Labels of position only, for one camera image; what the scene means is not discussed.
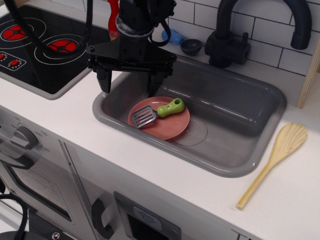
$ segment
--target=small black bowl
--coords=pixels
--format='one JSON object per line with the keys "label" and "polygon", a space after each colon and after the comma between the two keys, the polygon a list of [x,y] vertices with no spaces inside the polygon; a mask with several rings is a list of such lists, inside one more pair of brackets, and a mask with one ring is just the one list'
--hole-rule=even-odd
{"label": "small black bowl", "polygon": [[181,42],[180,48],[185,54],[194,56],[202,48],[202,43],[198,39],[187,39]]}

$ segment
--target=black faucet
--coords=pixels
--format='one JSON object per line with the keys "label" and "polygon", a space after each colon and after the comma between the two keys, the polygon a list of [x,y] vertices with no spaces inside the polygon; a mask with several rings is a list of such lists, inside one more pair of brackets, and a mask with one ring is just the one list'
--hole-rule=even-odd
{"label": "black faucet", "polygon": [[[232,62],[245,64],[250,52],[248,33],[244,32],[242,41],[234,40],[230,31],[232,10],[238,0],[221,0],[216,21],[216,30],[205,44],[205,54],[210,56],[209,63],[219,68],[226,68]],[[291,9],[295,29],[291,47],[297,50],[306,49],[309,45],[312,29],[312,17],[306,0],[283,0]]]}

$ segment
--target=black stovetop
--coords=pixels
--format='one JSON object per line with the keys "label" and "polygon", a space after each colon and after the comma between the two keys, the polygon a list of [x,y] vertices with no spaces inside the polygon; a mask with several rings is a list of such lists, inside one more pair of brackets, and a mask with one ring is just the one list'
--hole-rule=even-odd
{"label": "black stovetop", "polygon": [[[84,34],[83,22],[28,5],[18,10],[35,35],[56,51],[74,50]],[[109,41],[108,30],[92,27],[87,44],[106,41]],[[85,76],[83,71],[87,69],[87,62],[85,49],[71,59],[47,57],[30,42],[10,14],[0,18],[1,78],[43,97],[48,95],[50,99],[50,95],[66,88],[69,82],[81,80]]]}

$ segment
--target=faucet handle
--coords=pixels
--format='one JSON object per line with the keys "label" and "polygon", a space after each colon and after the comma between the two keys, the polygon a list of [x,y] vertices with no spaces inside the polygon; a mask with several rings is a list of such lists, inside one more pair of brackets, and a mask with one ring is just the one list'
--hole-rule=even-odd
{"label": "faucet handle", "polygon": [[242,45],[243,47],[247,46],[247,44],[248,44],[248,38],[249,38],[249,34],[248,34],[247,32],[244,32],[244,33],[242,34],[242,43],[241,43],[241,45]]}

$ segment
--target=gray sink basin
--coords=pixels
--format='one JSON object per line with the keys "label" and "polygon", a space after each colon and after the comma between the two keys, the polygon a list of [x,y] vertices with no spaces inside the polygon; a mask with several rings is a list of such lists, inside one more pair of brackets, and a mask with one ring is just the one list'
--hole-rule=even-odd
{"label": "gray sink basin", "polygon": [[127,124],[130,110],[148,97],[148,75],[122,73],[99,94],[93,113],[102,123],[213,174],[252,172],[284,113],[287,101],[271,84],[178,56],[173,75],[155,96],[181,98],[190,112],[186,130],[161,140]]}

